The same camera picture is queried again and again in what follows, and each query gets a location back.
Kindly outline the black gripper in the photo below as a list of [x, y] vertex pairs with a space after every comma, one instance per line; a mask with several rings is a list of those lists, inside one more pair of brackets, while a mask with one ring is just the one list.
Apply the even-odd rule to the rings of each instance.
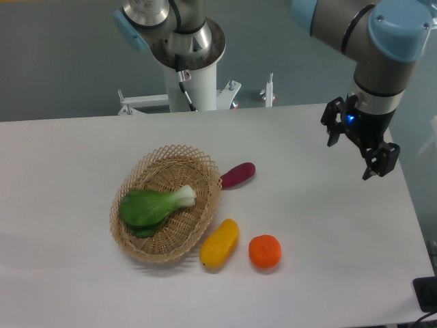
[[385, 114], [370, 114], [358, 109], [358, 96], [342, 97], [328, 102], [321, 123], [328, 133], [327, 146], [335, 145], [340, 135], [354, 143], [366, 163], [363, 180], [373, 176], [383, 177], [392, 172], [397, 163], [400, 147], [386, 142], [384, 134], [395, 111]]

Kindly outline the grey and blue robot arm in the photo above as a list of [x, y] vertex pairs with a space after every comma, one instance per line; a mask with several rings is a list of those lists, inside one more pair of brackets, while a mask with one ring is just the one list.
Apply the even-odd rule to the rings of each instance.
[[[344, 98], [330, 101], [321, 122], [328, 145], [345, 135], [365, 160], [364, 179], [385, 176], [400, 148], [384, 140], [430, 32], [435, 1], [288, 1], [292, 19], [310, 36], [352, 59], [353, 81]], [[228, 109], [216, 88], [216, 64], [225, 52], [221, 27], [203, 1], [124, 1], [113, 15], [138, 51], [151, 50], [165, 73], [169, 108]]]

